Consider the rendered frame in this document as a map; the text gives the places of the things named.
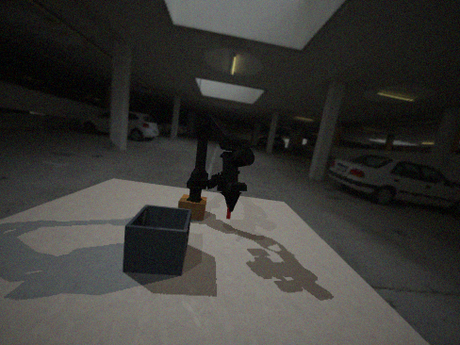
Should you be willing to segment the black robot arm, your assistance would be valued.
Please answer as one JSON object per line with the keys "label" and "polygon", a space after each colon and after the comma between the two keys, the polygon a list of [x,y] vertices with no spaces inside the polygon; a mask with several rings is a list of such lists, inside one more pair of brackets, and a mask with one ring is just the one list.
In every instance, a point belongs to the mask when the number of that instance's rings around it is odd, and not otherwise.
{"label": "black robot arm", "polygon": [[255,156],[250,149],[250,145],[242,145],[240,138],[229,132],[220,121],[220,118],[208,115],[198,119],[195,122],[195,133],[198,138],[196,162],[195,169],[192,171],[190,179],[187,182],[187,188],[190,189],[187,201],[200,203],[202,201],[202,189],[206,187],[213,189],[216,186],[224,185],[224,182],[226,182],[223,172],[212,175],[211,179],[208,180],[208,173],[205,170],[207,142],[212,135],[212,131],[218,136],[218,143],[221,149],[232,151],[223,152],[220,155],[222,157],[223,168],[248,166],[252,165],[255,161]]}

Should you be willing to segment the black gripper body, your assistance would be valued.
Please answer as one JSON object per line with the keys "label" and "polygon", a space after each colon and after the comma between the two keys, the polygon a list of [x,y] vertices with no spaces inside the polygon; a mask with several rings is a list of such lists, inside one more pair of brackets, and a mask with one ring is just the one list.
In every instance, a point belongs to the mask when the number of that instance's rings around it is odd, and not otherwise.
{"label": "black gripper body", "polygon": [[222,192],[240,192],[247,191],[247,185],[238,181],[238,168],[222,168],[226,182],[224,185],[217,186],[217,191]]}

